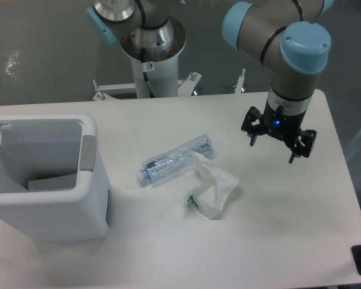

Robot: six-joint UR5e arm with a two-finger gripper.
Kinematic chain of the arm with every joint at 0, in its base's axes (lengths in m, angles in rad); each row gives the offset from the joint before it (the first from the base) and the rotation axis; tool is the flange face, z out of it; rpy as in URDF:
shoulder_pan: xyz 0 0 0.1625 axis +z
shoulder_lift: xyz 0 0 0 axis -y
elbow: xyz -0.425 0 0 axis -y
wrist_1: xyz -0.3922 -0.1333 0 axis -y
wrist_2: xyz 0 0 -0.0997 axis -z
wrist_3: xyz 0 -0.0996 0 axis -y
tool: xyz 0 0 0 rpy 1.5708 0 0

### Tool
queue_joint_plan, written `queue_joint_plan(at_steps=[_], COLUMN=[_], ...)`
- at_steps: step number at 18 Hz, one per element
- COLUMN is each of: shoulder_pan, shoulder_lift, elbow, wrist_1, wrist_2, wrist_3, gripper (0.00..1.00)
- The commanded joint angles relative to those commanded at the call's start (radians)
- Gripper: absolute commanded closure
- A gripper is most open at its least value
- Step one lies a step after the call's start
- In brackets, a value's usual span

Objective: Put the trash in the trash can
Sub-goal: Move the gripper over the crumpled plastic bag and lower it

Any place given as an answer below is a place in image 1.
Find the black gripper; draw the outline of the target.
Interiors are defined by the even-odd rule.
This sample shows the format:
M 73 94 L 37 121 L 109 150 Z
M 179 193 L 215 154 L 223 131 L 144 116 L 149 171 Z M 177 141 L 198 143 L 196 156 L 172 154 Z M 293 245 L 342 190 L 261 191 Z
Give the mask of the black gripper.
M 268 135 L 288 144 L 291 150 L 289 163 L 295 158 L 309 158 L 313 149 L 317 132 L 313 129 L 302 130 L 301 124 L 307 107 L 298 111 L 289 112 L 288 105 L 278 104 L 273 108 L 268 102 L 261 113 L 251 106 L 245 115 L 241 130 L 250 137 L 250 146 L 253 146 L 258 136 Z

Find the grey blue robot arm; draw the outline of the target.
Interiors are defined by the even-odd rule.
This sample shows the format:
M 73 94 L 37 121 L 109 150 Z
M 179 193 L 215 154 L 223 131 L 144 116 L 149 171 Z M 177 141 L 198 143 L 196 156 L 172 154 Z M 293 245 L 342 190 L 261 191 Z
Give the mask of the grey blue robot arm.
M 241 129 L 252 141 L 269 135 L 292 158 L 308 157 L 316 131 L 301 123 L 329 57 L 332 40 L 314 22 L 332 1 L 241 1 L 226 13 L 221 33 L 234 49 L 273 73 L 264 111 L 251 107 Z M 167 1 L 95 1 L 86 15 L 99 37 L 119 42 L 130 58 L 139 98 L 179 96 L 178 56 L 186 44 L 182 24 Z

